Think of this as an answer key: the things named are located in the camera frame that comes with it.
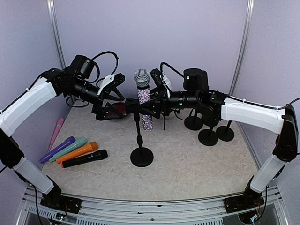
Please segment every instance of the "beige table surface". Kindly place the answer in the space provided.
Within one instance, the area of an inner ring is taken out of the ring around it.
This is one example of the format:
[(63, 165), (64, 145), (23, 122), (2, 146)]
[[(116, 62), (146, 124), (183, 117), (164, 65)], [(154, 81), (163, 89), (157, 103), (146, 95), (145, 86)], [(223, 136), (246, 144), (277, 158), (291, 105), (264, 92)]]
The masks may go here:
[[(178, 115), (186, 118), (189, 110)], [(97, 121), (91, 106), (73, 108), (67, 117), (54, 147), (69, 136), (84, 136), (106, 149), (108, 158), (69, 168), (45, 163), (43, 172), (61, 187), (64, 193), (116, 200), (183, 200), (213, 197), (243, 191), (255, 164), (236, 126), (231, 142), (221, 140), (213, 147), (198, 141), (199, 131), (185, 128), (174, 114), (153, 119), (154, 129), (142, 128), (144, 147), (152, 150), (154, 161), (144, 168), (130, 162), (130, 153), (137, 148), (133, 116), (122, 120)]]

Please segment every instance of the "sparkly microphone handle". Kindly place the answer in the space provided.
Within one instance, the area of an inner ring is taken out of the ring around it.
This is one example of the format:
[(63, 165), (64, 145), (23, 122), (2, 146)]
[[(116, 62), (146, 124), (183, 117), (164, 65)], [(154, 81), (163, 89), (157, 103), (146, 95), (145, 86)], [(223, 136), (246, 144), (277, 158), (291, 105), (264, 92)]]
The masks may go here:
[[(137, 89), (137, 96), (140, 104), (150, 101), (150, 89)], [(152, 116), (142, 115), (142, 127), (145, 131), (151, 131), (153, 129)]]

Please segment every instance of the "silver microphone grille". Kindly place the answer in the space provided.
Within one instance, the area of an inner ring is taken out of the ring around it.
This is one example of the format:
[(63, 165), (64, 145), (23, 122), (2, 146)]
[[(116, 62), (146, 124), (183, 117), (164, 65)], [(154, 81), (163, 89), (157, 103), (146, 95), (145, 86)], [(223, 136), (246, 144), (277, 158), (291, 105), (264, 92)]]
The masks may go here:
[(150, 83), (150, 72), (146, 69), (138, 69), (135, 72), (134, 80), (138, 87), (144, 88)]

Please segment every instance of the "orange microphone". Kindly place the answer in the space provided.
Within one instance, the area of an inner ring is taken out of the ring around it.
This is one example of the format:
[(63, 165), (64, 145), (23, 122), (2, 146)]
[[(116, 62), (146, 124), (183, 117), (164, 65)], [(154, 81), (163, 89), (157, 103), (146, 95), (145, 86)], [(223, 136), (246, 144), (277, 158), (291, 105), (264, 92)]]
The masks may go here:
[(90, 142), (88, 143), (87, 145), (75, 150), (75, 151), (72, 151), (60, 158), (58, 158), (56, 160), (57, 163), (61, 163), (61, 162), (64, 162), (64, 161), (67, 161), (67, 160), (70, 160), (70, 159), (73, 159), (77, 156), (81, 156), (87, 152), (91, 152), (91, 151), (95, 151), (98, 149), (98, 145), (97, 145), (97, 142)]

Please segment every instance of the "white wall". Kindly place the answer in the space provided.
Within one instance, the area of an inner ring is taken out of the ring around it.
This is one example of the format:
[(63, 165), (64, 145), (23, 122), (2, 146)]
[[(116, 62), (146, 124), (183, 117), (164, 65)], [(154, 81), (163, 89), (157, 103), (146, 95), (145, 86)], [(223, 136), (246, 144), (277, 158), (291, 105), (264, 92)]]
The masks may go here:
[[(46, 0), (0, 1), (0, 109), (4, 108), (36, 77), (59, 68)], [(68, 113), (63, 98), (44, 105), (29, 117), (13, 138), (36, 166), (47, 152), (56, 121)], [(15, 224), (26, 185), (10, 169), (0, 174), (0, 224)]]
[[(247, 50), (235, 95), (269, 105), (300, 96), (300, 1), (255, 1)], [(293, 104), (300, 124), (300, 102)], [(244, 125), (262, 163), (275, 146), (274, 134)], [(300, 220), (300, 157), (288, 163), (277, 184), (292, 225)]]
[[(151, 71), (165, 61), (179, 71), (201, 68), (212, 89), (228, 92), (233, 79), (247, 1), (240, 0), (56, 0), (66, 62), (111, 50), (119, 58), (120, 86), (136, 96), (134, 72)], [(112, 72), (113, 56), (97, 59), (102, 77)], [(183, 80), (165, 69), (174, 90)]]

